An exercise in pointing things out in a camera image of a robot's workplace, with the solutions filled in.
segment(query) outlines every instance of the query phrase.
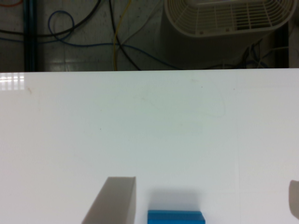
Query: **fan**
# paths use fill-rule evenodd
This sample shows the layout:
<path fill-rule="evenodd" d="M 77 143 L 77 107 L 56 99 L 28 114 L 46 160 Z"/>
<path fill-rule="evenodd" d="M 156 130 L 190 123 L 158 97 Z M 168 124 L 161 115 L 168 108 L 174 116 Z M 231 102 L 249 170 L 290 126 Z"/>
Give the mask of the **fan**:
<path fill-rule="evenodd" d="M 286 23 L 296 0 L 164 0 L 157 50 L 178 65 L 232 59 Z"/>

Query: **background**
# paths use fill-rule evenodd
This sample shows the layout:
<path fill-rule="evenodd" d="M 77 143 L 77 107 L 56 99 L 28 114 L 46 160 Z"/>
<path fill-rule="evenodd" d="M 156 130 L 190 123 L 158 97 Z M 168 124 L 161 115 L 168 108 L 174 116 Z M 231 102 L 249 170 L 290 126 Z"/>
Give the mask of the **background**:
<path fill-rule="evenodd" d="M 18 0 L 0 0 L 0 3 L 10 4 Z M 37 1 L 37 26 L 39 34 L 48 34 L 48 18 L 56 10 L 65 10 L 69 12 L 78 23 L 85 18 L 93 9 L 96 0 L 38 0 Z M 115 22 L 118 23 L 122 12 L 127 5 L 127 1 L 113 1 L 113 10 Z M 126 15 L 123 18 L 119 30 L 119 38 L 122 41 L 127 36 L 133 34 L 149 18 L 149 22 L 144 28 L 134 35 L 127 44 L 143 49 L 147 53 L 158 57 L 161 56 L 155 50 L 155 35 L 162 16 L 162 0 L 133 0 Z M 0 29 L 13 31 L 23 30 L 23 8 L 22 5 L 17 7 L 0 7 Z M 298 19 L 296 12 L 289 22 L 290 32 L 290 67 L 299 67 L 298 49 L 299 49 L 299 28 L 296 21 Z M 78 28 L 67 42 L 76 44 L 95 44 L 111 43 L 113 41 L 113 30 L 111 25 L 110 11 L 108 1 L 102 0 L 100 7 L 93 17 Z M 56 14 L 51 20 L 53 31 L 59 32 L 71 27 L 71 20 L 64 14 Z M 0 37 L 21 39 L 15 35 L 0 34 Z M 256 46 L 258 54 L 266 53 L 274 47 L 273 35 L 265 36 L 259 46 Z M 140 53 L 134 49 L 126 49 L 136 64 L 142 70 L 162 70 L 173 69 L 169 66 L 156 62 L 149 56 Z M 76 48 L 66 46 L 62 43 L 52 43 L 47 45 L 38 45 L 38 71 L 109 71 L 113 70 L 113 47 L 101 46 L 94 48 Z M 237 55 L 235 59 L 221 63 L 240 63 L 242 55 Z M 274 67 L 274 55 L 269 55 L 264 62 L 269 67 Z M 194 69 L 204 68 L 214 65 L 213 63 L 195 64 Z M 128 62 L 122 52 L 118 54 L 119 70 L 135 70 Z M 7 42 L 0 40 L 0 72 L 20 72 L 24 69 L 23 62 L 23 45 L 22 43 Z"/>

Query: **cable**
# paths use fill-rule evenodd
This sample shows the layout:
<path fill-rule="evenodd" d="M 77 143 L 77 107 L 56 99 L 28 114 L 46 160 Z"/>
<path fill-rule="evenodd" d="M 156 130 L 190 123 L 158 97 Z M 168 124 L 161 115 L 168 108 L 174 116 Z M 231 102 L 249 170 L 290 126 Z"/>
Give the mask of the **cable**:
<path fill-rule="evenodd" d="M 20 4 L 22 4 L 23 0 L 20 0 L 18 3 L 12 4 L 12 5 L 5 5 L 5 4 L 0 4 L 0 7 L 16 7 Z"/>
<path fill-rule="evenodd" d="M 93 10 L 90 12 L 90 14 L 87 15 L 87 17 L 85 17 L 81 22 L 79 22 L 78 24 L 74 25 L 72 28 L 69 28 L 67 30 L 61 31 L 59 33 L 55 33 L 55 34 L 50 34 L 50 35 L 37 35 L 37 37 L 55 37 L 57 35 L 64 35 L 67 34 L 69 32 L 73 32 L 75 29 L 79 28 L 79 26 L 81 26 L 83 23 L 85 23 L 88 19 L 91 18 L 91 16 L 94 14 L 94 12 L 96 11 L 96 9 L 98 9 L 100 3 L 102 0 L 97 0 L 97 3 L 95 4 L 95 6 L 93 7 Z M 25 33 L 21 33 L 21 32 L 14 32 L 14 31 L 7 31 L 7 30 L 0 30 L 0 33 L 4 33 L 4 34 L 9 34 L 9 35 L 26 35 Z"/>
<path fill-rule="evenodd" d="M 142 28 L 148 23 L 148 21 L 150 20 L 150 17 L 152 16 L 152 14 L 154 13 L 155 9 L 157 6 L 159 6 L 163 1 L 158 0 L 157 4 L 155 5 L 155 7 L 152 9 L 152 11 L 150 12 L 149 16 L 147 17 L 147 19 L 144 21 L 144 23 L 136 30 L 134 31 L 131 35 L 127 36 L 122 42 L 121 44 L 125 44 L 130 38 L 132 38 L 135 34 L 137 34 L 140 30 L 142 30 Z"/>
<path fill-rule="evenodd" d="M 53 33 L 53 31 L 50 29 L 50 20 L 52 19 L 52 17 L 53 17 L 56 13 L 64 13 L 64 14 L 66 14 L 67 16 L 69 16 L 69 17 L 71 18 L 71 20 L 72 20 L 72 24 L 74 25 L 74 19 L 73 19 L 73 17 L 72 17 L 68 12 L 66 12 L 66 11 L 62 11 L 62 10 L 55 11 L 55 12 L 53 12 L 53 13 L 50 15 L 50 17 L 49 17 L 49 19 L 48 19 L 48 28 L 49 28 L 49 30 L 50 30 L 51 33 Z M 66 44 L 66 45 L 68 45 L 68 46 L 72 46 L 72 47 L 76 47 L 76 48 L 92 48 L 92 47 L 99 47 L 99 46 L 113 46 L 113 43 L 100 43 L 100 44 L 90 44 L 90 45 L 78 45 L 78 44 L 72 44 L 72 43 L 65 42 L 64 40 L 65 40 L 67 37 L 69 37 L 69 35 L 70 35 L 70 34 L 66 35 L 66 36 L 63 37 L 63 38 L 58 38 L 57 36 L 55 36 L 56 40 L 53 40 L 53 41 L 47 41 L 47 42 L 37 42 L 37 44 L 43 45 L 43 44 L 49 44 L 49 43 L 54 43 L 54 42 L 58 42 L 58 41 L 60 41 L 60 42 Z M 10 41 L 10 42 L 16 42 L 16 43 L 27 43 L 27 42 L 25 42 L 25 41 L 23 41 L 23 40 L 14 40 L 14 39 L 3 38 L 3 37 L 0 37 L 0 40 Z M 155 61 L 157 61 L 157 62 L 159 62 L 159 63 L 162 63 L 162 64 L 164 64 L 164 65 L 167 65 L 167 66 L 169 66 L 169 67 L 171 67 L 171 68 L 174 68 L 174 69 L 177 69 L 177 70 L 182 70 L 182 69 L 180 69 L 180 68 L 175 67 L 175 66 L 172 65 L 172 64 L 166 63 L 166 62 L 164 62 L 164 61 L 162 61 L 162 60 L 160 60 L 160 59 L 158 59 L 158 58 L 156 58 L 156 57 L 154 57 L 154 56 L 148 54 L 146 51 L 144 51 L 144 50 L 142 50 L 142 49 L 139 49 L 139 48 L 136 48 L 136 47 L 134 47 L 134 46 L 130 46 L 130 45 L 123 45 L 123 46 L 126 47 L 126 48 L 128 48 L 128 49 L 134 49 L 134 50 L 137 50 L 137 51 L 139 51 L 139 52 L 141 52 L 141 53 L 147 55 L 147 56 L 150 57 L 151 59 L 153 59 L 153 60 L 155 60 Z"/>
<path fill-rule="evenodd" d="M 129 0 L 127 6 L 125 7 L 124 11 L 122 12 L 122 15 L 121 15 L 121 19 L 119 21 L 119 24 L 118 24 L 118 27 L 116 28 L 116 32 L 114 34 L 114 40 L 113 40 L 113 63 L 114 63 L 114 70 L 117 71 L 118 70 L 118 65 L 117 65 L 117 61 L 116 61 L 116 50 L 115 50 L 115 44 L 116 44 L 116 37 L 118 36 L 118 32 L 120 30 L 120 27 L 121 27 L 121 22 L 122 22 L 122 19 L 125 15 L 125 13 L 127 12 L 129 6 L 131 5 L 132 3 L 132 0 Z"/>
<path fill-rule="evenodd" d="M 114 22 L 113 8 L 112 8 L 111 0 L 109 0 L 109 9 L 110 9 L 110 16 L 111 16 L 111 21 L 112 21 L 112 28 L 113 28 L 113 32 L 115 34 L 116 33 L 116 28 L 115 28 L 115 22 Z M 117 38 L 118 43 L 120 44 L 121 42 L 119 40 L 119 37 L 116 36 L 116 38 Z M 124 56 L 135 67 L 135 69 L 137 69 L 138 71 L 141 71 L 141 69 L 133 62 L 133 60 L 130 58 L 130 56 L 127 54 L 127 52 L 124 50 L 124 48 L 122 47 L 122 45 L 120 45 L 120 49 L 121 49 L 122 53 L 124 54 Z"/>

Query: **white surface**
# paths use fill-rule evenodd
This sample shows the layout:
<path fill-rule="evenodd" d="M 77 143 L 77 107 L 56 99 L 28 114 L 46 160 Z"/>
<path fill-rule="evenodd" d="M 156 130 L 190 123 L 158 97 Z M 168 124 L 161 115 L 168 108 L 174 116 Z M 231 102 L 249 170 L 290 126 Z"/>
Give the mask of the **white surface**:
<path fill-rule="evenodd" d="M 136 224 L 298 223 L 298 70 L 24 76 L 0 91 L 0 223 L 81 223 L 108 176 L 136 176 Z"/>

